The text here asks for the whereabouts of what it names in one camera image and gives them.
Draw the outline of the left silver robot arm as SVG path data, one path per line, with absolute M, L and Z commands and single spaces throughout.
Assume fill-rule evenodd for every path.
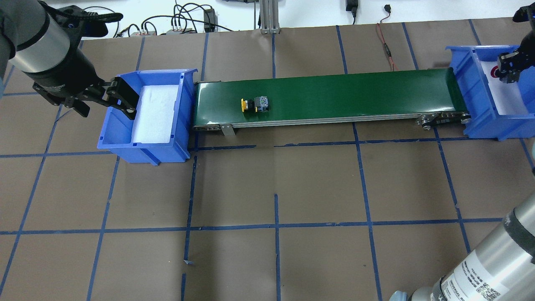
M 99 15 L 78 6 L 53 8 L 42 0 L 2 0 L 1 71 L 7 64 L 33 80 L 33 90 L 48 103 L 73 109 L 82 117 L 88 102 L 136 117 L 139 93 L 120 77 L 107 82 L 79 49 L 83 37 L 104 37 L 107 23 L 123 15 Z

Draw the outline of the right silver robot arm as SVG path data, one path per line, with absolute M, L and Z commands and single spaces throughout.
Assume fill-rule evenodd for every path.
M 471 115 L 470 138 L 534 136 L 534 30 L 519 45 L 449 46 L 451 67 Z M 392 301 L 533 301 L 534 196 L 512 209 L 433 286 Z

